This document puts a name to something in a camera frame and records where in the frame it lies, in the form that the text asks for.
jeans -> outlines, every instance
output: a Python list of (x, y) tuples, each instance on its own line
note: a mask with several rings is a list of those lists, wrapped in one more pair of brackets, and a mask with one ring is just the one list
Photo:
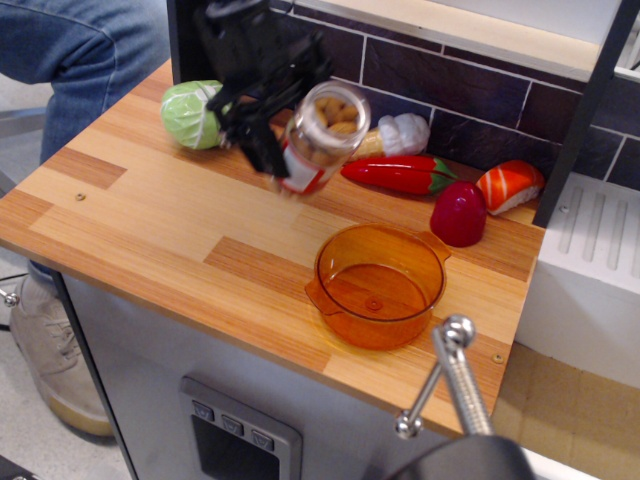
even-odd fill
[(53, 89), (41, 163), (169, 58), (168, 30), (165, 0), (0, 0), (0, 73)]

sneaker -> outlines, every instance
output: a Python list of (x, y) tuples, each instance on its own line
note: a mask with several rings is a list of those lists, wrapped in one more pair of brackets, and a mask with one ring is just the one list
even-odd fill
[(66, 424), (92, 435), (112, 436), (62, 302), (44, 294), (30, 276), (15, 293), (20, 303), (11, 310), (9, 326), (40, 396)]

person's leg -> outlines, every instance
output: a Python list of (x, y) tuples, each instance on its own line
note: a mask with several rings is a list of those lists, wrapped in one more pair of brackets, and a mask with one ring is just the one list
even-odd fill
[[(169, 57), (165, 0), (0, 0), (0, 73), (51, 83), (41, 162)], [(29, 265), (11, 332), (67, 424), (111, 434), (49, 270)]]
[(169, 58), (165, 0), (0, 0), (0, 73), (47, 83), (44, 162)]

jar with nuts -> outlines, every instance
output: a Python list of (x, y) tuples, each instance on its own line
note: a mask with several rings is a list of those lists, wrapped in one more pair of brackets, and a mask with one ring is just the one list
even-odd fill
[(338, 81), (315, 86), (296, 108), (282, 148), (289, 177), (273, 178), (282, 195), (301, 198), (324, 187), (369, 131), (369, 103)]

white radiator panel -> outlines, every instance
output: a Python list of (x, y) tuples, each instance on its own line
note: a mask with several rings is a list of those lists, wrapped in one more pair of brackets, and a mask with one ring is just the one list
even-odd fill
[(571, 174), (516, 340), (640, 388), (640, 192)]

